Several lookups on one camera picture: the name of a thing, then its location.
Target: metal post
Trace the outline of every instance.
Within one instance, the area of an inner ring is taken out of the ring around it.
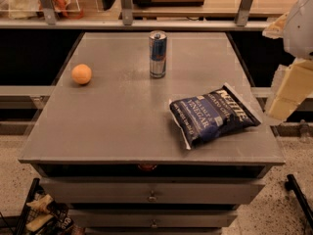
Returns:
[[[45,16],[47,24],[55,25],[57,21],[57,14],[53,6],[52,0],[40,0],[42,11]]]
[[[133,24],[132,0],[120,0],[124,25]]]
[[[235,17],[235,23],[237,26],[246,26],[252,2],[253,0],[242,0]]]

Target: black cable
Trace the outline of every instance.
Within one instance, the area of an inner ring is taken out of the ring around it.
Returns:
[[[11,230],[12,234],[14,234],[14,231],[12,230],[11,226],[8,224],[6,219],[4,218],[3,214],[0,212],[1,218],[4,221],[4,223],[7,225],[7,227]]]

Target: can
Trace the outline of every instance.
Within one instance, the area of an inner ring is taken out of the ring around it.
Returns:
[[[167,36],[164,31],[152,31],[149,36],[150,45],[150,75],[161,78],[166,73]]]

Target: drawer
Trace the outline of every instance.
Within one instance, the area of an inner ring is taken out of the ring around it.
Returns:
[[[59,203],[249,204],[264,187],[238,178],[42,178]]]
[[[87,228],[86,235],[221,235],[220,228]]]
[[[236,211],[198,210],[69,210],[80,227],[207,228],[227,227]]]

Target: gray tabletop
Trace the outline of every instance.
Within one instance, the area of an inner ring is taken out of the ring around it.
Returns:
[[[261,124],[185,149],[169,100],[228,82],[262,115],[224,33],[168,33],[167,72],[149,74],[149,33],[86,33],[30,133],[19,160],[31,164],[281,165],[270,127]],[[93,78],[75,84],[86,64]]]

